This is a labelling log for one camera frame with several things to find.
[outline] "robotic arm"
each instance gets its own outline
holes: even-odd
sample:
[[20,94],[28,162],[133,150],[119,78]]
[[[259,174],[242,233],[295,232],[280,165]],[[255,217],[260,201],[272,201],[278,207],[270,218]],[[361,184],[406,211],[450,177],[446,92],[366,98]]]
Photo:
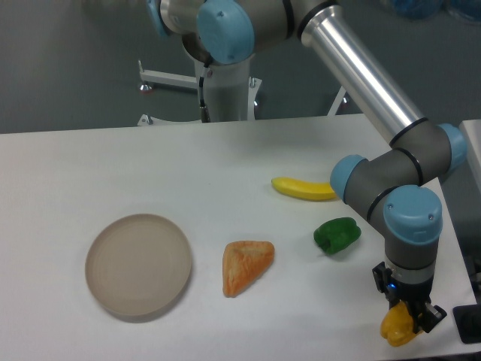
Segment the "robotic arm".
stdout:
[[342,159],[331,174],[337,195],[385,239],[385,262],[373,269],[389,307],[406,302],[414,332],[445,316],[433,306],[437,244],[443,226],[436,195],[421,186],[464,161],[453,126],[435,126],[399,89],[342,18],[332,0],[147,0],[159,33],[195,35],[220,64],[235,64],[297,35],[312,47],[392,150],[368,161]]

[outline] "gray floor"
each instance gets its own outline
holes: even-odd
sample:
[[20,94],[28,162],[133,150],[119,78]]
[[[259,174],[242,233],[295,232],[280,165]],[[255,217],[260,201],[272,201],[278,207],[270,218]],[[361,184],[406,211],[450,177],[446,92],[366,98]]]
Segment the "gray floor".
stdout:
[[[348,24],[427,117],[481,118],[481,26],[445,11],[410,22],[377,0],[340,0]],[[0,1],[0,133],[135,126],[142,114],[198,119],[196,94],[137,91],[138,67],[193,75],[178,37],[154,33],[144,0]],[[326,115],[339,89],[292,38],[255,56],[260,118]],[[351,106],[346,112],[356,112]],[[467,165],[444,177],[461,249],[481,257],[481,196]]]

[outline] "blue joint cap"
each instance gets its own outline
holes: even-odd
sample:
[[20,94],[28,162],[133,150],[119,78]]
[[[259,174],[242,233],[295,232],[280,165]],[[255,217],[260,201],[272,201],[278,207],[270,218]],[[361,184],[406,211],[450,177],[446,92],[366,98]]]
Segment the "blue joint cap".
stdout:
[[448,171],[458,168],[465,160],[467,144],[461,130],[451,124],[440,124],[439,127],[448,135],[451,144],[451,165]]
[[152,24],[156,30],[156,33],[162,37],[168,36],[168,33],[165,31],[164,23],[160,18],[160,2],[156,0],[147,0],[146,3],[147,13],[149,14],[150,20],[152,20]]
[[241,62],[254,51],[253,25],[234,0],[207,0],[198,12],[197,30],[207,51],[222,64]]
[[344,200],[344,191],[346,190],[347,181],[354,168],[363,160],[365,160],[365,158],[357,154],[346,156],[342,158],[332,170],[330,181],[331,187],[344,203],[346,203]]
[[443,230],[443,207],[432,190],[402,186],[384,203],[383,215],[391,233],[415,246],[435,242]]

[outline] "banana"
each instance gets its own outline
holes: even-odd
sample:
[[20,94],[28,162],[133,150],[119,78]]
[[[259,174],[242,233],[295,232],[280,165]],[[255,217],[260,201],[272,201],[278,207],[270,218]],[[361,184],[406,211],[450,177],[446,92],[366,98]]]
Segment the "banana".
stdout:
[[336,198],[336,193],[329,183],[311,183],[287,177],[274,178],[271,182],[277,192],[286,196],[308,201],[325,201]]

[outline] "yellow pepper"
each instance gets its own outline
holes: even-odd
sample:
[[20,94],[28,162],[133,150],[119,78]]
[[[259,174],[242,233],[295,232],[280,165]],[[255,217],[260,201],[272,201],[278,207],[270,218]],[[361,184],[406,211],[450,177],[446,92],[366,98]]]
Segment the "yellow pepper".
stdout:
[[413,325],[414,321],[409,315],[406,304],[400,301],[385,315],[381,323],[381,336],[391,346],[402,346],[421,333],[414,333]]

